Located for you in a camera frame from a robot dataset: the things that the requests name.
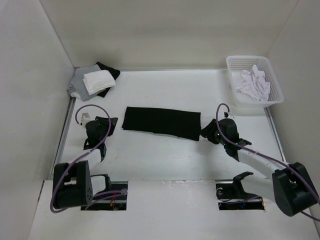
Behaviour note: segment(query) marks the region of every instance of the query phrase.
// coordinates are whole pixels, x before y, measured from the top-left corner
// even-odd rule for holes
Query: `folded black cloth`
[[[114,80],[116,80],[120,75],[120,71],[119,70],[114,69],[114,68],[109,67],[109,66],[106,66],[106,65],[102,64],[101,62],[97,62],[96,65],[98,65],[101,70],[108,70],[109,73],[114,78]],[[111,87],[106,88],[104,91],[100,92],[97,95],[104,98],[107,95],[107,93],[109,92],[110,88]]]
[[[122,128],[199,141],[200,116],[200,112],[128,106]]]

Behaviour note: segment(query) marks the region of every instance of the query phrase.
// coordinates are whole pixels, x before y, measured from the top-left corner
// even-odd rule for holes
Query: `black towel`
[[[199,141],[200,115],[200,112],[128,106],[122,128]]]
[[[119,75],[120,75],[120,71],[119,71],[119,70],[114,69],[114,68],[109,67],[109,66],[106,66],[106,65],[102,64],[101,62],[97,62],[96,64],[99,66],[99,68],[100,68],[101,70],[108,70],[109,73],[110,73],[110,74],[112,75],[112,77],[114,78],[114,80],[116,80],[116,79],[119,77]],[[106,88],[104,91],[100,92],[100,93],[97,94],[97,95],[104,98],[104,97],[107,95],[107,93],[109,92],[110,88],[111,88],[111,87]]]

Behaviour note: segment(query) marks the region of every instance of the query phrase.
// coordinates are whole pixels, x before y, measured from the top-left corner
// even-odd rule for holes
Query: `plastic basket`
[[[229,80],[232,89],[234,104],[238,108],[266,108],[273,104],[279,104],[284,101],[284,95],[279,86],[275,72],[271,67],[269,60],[264,56],[228,56],[226,58]],[[242,70],[251,70],[256,65],[259,70],[264,71],[265,81],[270,83],[270,93],[268,101],[256,101],[250,96],[238,92],[236,83],[241,81]]]

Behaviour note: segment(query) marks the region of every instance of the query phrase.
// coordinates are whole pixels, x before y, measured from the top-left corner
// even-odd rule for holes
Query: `gray cloth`
[[[73,93],[75,91],[81,97],[82,101],[88,101],[94,98],[99,93],[103,92],[104,90],[98,91],[94,94],[89,95],[86,86],[84,84],[84,74],[92,73],[100,71],[100,67],[98,65],[90,66],[90,67],[81,67],[75,70],[74,77],[71,79],[70,83],[68,84],[66,91],[68,94]]]

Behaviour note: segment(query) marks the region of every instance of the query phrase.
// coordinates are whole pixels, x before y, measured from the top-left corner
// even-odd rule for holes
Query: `white cloth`
[[[83,83],[89,95],[116,85],[115,79],[107,70],[94,71],[84,74]]]
[[[77,91],[73,91],[70,93],[70,96],[73,98],[81,99],[79,93]]]
[[[236,83],[235,89],[250,96],[256,101],[268,101],[270,93],[270,82],[265,80],[265,72],[259,71],[256,65],[252,70],[241,72],[242,80]]]

